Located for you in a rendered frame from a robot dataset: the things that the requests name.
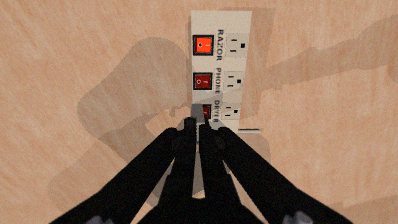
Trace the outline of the white power strip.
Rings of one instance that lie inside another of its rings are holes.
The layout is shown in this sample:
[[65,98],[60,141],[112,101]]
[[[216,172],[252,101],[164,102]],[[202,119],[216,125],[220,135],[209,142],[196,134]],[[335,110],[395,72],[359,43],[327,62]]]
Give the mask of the white power strip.
[[252,11],[191,10],[192,104],[212,129],[238,130]]

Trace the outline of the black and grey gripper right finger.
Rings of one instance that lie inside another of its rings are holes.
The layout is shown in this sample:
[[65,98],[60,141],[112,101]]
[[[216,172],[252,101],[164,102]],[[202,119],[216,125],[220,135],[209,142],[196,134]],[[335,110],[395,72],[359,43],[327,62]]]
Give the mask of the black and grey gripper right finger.
[[298,189],[231,129],[212,129],[202,104],[197,104],[197,136],[215,224],[250,224],[223,161],[269,224],[353,224]]

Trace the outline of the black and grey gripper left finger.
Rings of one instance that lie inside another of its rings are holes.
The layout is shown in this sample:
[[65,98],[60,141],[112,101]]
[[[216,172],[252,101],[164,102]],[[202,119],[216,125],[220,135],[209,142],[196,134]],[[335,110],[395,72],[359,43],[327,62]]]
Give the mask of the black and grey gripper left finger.
[[130,224],[171,162],[151,224],[185,224],[192,197],[197,136],[197,104],[184,129],[165,129],[97,193],[49,224]]

